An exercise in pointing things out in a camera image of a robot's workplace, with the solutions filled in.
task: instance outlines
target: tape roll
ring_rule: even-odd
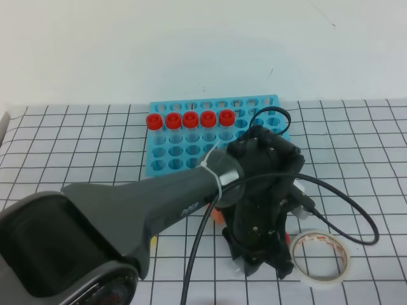
[[[304,270],[296,261],[294,256],[295,251],[298,247],[302,247],[302,244],[306,241],[317,241],[321,243],[326,243],[333,249],[335,249],[336,253],[340,254],[341,262],[342,262],[342,269],[340,274],[335,277],[326,277],[326,276],[310,276],[307,274],[307,271]],[[346,246],[335,236],[325,233],[322,231],[314,230],[314,231],[307,231],[297,235],[294,240],[290,244],[290,254],[292,262],[295,266],[296,272],[300,276],[301,282],[305,285],[308,285],[312,288],[318,289],[329,289],[341,282],[345,279],[349,267],[350,267],[350,256],[348,254],[348,250]]]

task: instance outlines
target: black cable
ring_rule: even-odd
[[[250,123],[249,123],[249,130],[250,130],[250,127],[252,126],[254,120],[259,116],[259,114],[266,112],[266,111],[275,111],[275,112],[281,113],[283,116],[285,116],[287,118],[287,126],[281,132],[277,132],[276,133],[277,135],[282,135],[283,133],[285,133],[288,130],[288,128],[290,128],[290,125],[291,125],[290,113],[281,107],[268,106],[268,107],[264,107],[264,108],[260,109],[258,112],[256,112],[254,114],[253,118],[250,120]]]
[[[329,227],[331,227],[332,229],[334,229],[335,231],[337,231],[339,234],[341,234],[343,237],[347,238],[348,240],[351,240],[355,243],[361,244],[361,245],[374,245],[375,243],[378,242],[379,240],[379,231],[377,229],[377,226],[375,224],[375,222],[373,221],[373,219],[369,216],[369,214],[366,213],[365,210],[363,210],[352,198],[350,198],[349,196],[343,194],[340,190],[338,190],[337,188],[331,186],[330,184],[308,176],[308,175],[303,175],[302,173],[279,173],[279,172],[272,172],[272,173],[264,173],[261,175],[255,175],[252,177],[248,177],[248,178],[243,178],[240,180],[236,180],[233,181],[231,183],[229,183],[228,185],[226,185],[224,188],[222,188],[222,192],[225,193],[227,191],[229,191],[230,189],[246,183],[246,182],[250,182],[252,180],[257,180],[257,179],[264,179],[264,178],[270,178],[270,177],[290,177],[290,178],[298,178],[301,180],[306,180],[309,182],[312,182],[314,184],[317,184],[318,186],[322,186],[323,188],[327,189],[328,191],[331,191],[332,193],[334,193],[335,195],[337,195],[338,197],[342,198],[343,200],[345,200],[347,203],[349,203],[349,205],[353,208],[355,208],[365,219],[366,221],[369,223],[369,225],[371,226],[372,230],[373,230],[373,234],[375,235],[372,241],[363,241],[363,240],[357,240],[353,237],[351,237],[350,235],[348,235],[347,233],[344,233],[343,231],[339,230],[336,226],[334,226],[332,223],[330,223],[328,220],[326,220],[316,209],[311,210],[311,212],[317,216],[318,218],[320,218],[322,221],[324,221]],[[185,272],[185,277],[184,277],[184,285],[183,285],[183,292],[181,294],[181,305],[185,305],[186,304],[186,298],[188,295],[188,287],[190,285],[190,280],[191,280],[191,274],[192,274],[192,267],[193,267],[193,263],[195,261],[195,256],[197,255],[197,251],[198,251],[198,246],[199,246],[199,242],[201,240],[202,234],[204,232],[204,228],[206,225],[206,222],[209,219],[209,215],[212,212],[213,208],[215,207],[215,204],[217,202],[219,198],[219,194],[216,195],[215,199],[210,203],[208,209],[206,210],[205,214],[203,215],[202,221],[199,225],[198,228],[198,232],[197,232],[197,236],[195,237],[195,241],[193,242],[193,246],[192,246],[192,250],[191,250],[191,255],[190,255],[190,260],[188,262],[188,267],[186,268],[186,272]]]

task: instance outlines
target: grid paper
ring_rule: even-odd
[[[302,173],[318,177],[356,200],[376,222],[372,247],[344,240],[352,256],[346,280],[316,290],[293,273],[278,280],[262,265],[246,278],[235,272],[221,236],[207,224],[195,261],[189,304],[406,304],[407,300],[407,100],[283,102],[293,123],[291,141],[306,159]],[[72,182],[118,185],[145,179],[148,105],[21,107],[11,111],[0,147],[0,208],[37,191],[58,191]],[[372,232],[365,220],[332,193],[302,182],[317,209],[356,238]],[[162,232],[151,249],[149,274],[135,304],[179,304],[183,272],[203,210]],[[287,232],[328,227],[309,216],[289,215]],[[337,266],[334,253],[304,247],[313,273]]]

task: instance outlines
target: test tube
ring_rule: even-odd
[[[226,109],[219,113],[219,124],[221,125],[219,138],[221,138],[221,140],[231,140],[231,138],[233,138],[234,123],[235,113],[232,110]]]
[[[183,115],[183,125],[185,139],[187,142],[196,142],[199,139],[198,134],[198,114],[193,111],[185,112]]]
[[[202,138],[204,141],[210,142],[216,138],[215,125],[216,114],[213,111],[204,111],[201,113],[201,125],[202,125]]]
[[[149,114],[146,118],[147,128],[150,130],[149,136],[153,138],[153,143],[161,145],[165,142],[163,132],[163,119],[158,113]]]
[[[181,115],[176,112],[168,113],[165,117],[165,124],[169,129],[169,140],[173,144],[180,143],[183,140],[181,133]]]

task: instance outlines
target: red test tube cap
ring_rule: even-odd
[[[181,127],[181,115],[176,112],[168,113],[165,117],[165,124],[168,129],[178,129]]]
[[[235,124],[235,113],[226,109],[219,113],[219,124],[222,126],[231,126]]]
[[[185,112],[183,115],[183,125],[186,128],[195,128],[198,126],[198,114],[193,111]]]
[[[148,129],[159,130],[163,126],[163,119],[158,113],[152,113],[146,117],[146,123]]]
[[[201,113],[201,125],[205,128],[212,128],[216,125],[216,114],[213,111],[206,110]]]

